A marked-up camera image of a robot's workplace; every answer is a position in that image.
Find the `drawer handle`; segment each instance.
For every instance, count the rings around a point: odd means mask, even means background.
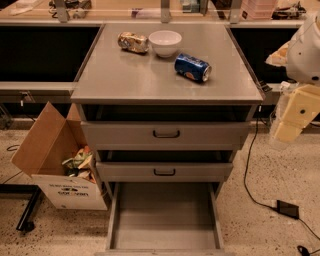
[[[157,172],[157,169],[153,169],[153,174],[155,176],[174,176],[176,175],[176,169],[173,169],[171,173],[160,173]]]
[[[158,139],[174,139],[174,138],[178,138],[180,136],[180,131],[177,130],[175,133],[171,133],[171,134],[160,134],[157,133],[157,131],[153,130],[153,137],[158,138]]]

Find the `bowl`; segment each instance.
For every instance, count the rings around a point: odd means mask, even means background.
[[[159,30],[149,35],[152,49],[162,58],[172,56],[180,47],[182,36],[170,30]]]

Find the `cardboard box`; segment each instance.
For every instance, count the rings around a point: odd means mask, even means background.
[[[32,177],[56,208],[107,210],[97,172],[97,184],[65,176],[62,162],[74,157],[85,144],[76,106],[71,106],[65,119],[47,103],[11,162]]]

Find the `cabinet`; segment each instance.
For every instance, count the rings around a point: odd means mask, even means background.
[[[175,56],[117,47],[123,31],[160,29],[181,33],[180,51],[213,66],[209,81],[176,74]],[[71,100],[112,198],[97,256],[232,255],[215,199],[263,95],[223,25],[106,23]]]

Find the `floor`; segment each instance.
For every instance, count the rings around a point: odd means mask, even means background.
[[[0,130],[0,182],[18,173],[10,163],[14,151],[28,132],[28,125],[14,123]],[[275,206],[276,200],[297,204],[300,217],[320,236],[320,133],[308,129],[285,151],[268,145],[268,129],[259,125],[252,148],[247,184],[260,203]],[[254,128],[237,153],[234,169],[217,199],[225,251],[238,256],[301,255],[298,245],[309,252],[320,249],[318,240],[299,220],[278,215],[253,203],[243,183]],[[33,184],[20,173],[7,184]],[[109,211],[57,210],[43,198],[34,212],[35,229],[19,232],[16,226],[26,198],[0,195],[0,255],[94,255],[105,251]]]

